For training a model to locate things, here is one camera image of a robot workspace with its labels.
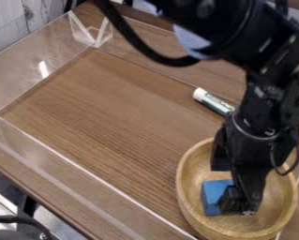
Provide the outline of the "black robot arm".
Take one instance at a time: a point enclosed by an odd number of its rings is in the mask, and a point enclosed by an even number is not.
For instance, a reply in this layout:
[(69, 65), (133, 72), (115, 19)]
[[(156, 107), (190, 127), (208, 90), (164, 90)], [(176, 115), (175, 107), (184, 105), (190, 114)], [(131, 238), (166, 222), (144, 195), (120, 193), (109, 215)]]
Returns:
[(246, 71), (239, 107), (227, 113), (210, 168), (231, 174), (223, 214), (255, 212), (267, 176), (299, 153), (299, 25), (267, 0), (147, 0), (174, 23), (190, 56), (222, 58)]

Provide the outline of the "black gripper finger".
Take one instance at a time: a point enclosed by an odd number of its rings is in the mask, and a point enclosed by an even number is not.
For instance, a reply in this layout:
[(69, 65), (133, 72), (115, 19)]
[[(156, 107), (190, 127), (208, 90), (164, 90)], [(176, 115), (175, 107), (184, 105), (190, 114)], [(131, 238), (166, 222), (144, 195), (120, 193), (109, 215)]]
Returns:
[(243, 184), (242, 214), (244, 216), (252, 216), (258, 212), (263, 201), (264, 187), (264, 181), (247, 182)]
[(224, 193), (218, 201), (218, 206), (223, 214), (240, 213), (240, 195), (235, 186), (226, 186)]

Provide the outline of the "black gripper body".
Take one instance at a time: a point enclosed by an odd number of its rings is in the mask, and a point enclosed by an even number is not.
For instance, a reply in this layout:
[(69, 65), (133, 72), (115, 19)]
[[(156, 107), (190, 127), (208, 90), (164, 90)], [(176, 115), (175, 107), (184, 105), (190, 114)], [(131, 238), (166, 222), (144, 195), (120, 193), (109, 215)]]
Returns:
[(267, 176), (286, 162), (298, 146), (298, 129), (280, 129), (271, 136), (255, 135), (228, 115), (214, 138), (210, 169), (230, 172), (238, 188), (263, 188)]

